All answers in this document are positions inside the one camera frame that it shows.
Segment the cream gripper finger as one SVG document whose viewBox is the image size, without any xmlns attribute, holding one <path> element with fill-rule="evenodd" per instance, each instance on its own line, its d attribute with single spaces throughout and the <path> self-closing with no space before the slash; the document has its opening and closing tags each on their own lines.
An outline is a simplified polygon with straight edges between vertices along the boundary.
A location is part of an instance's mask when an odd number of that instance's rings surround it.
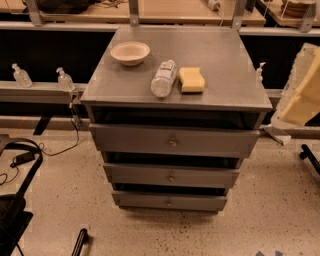
<svg viewBox="0 0 320 256">
<path fill-rule="evenodd" d="M 320 47 L 305 43 L 297 54 L 271 125 L 303 127 L 320 113 Z"/>
</svg>

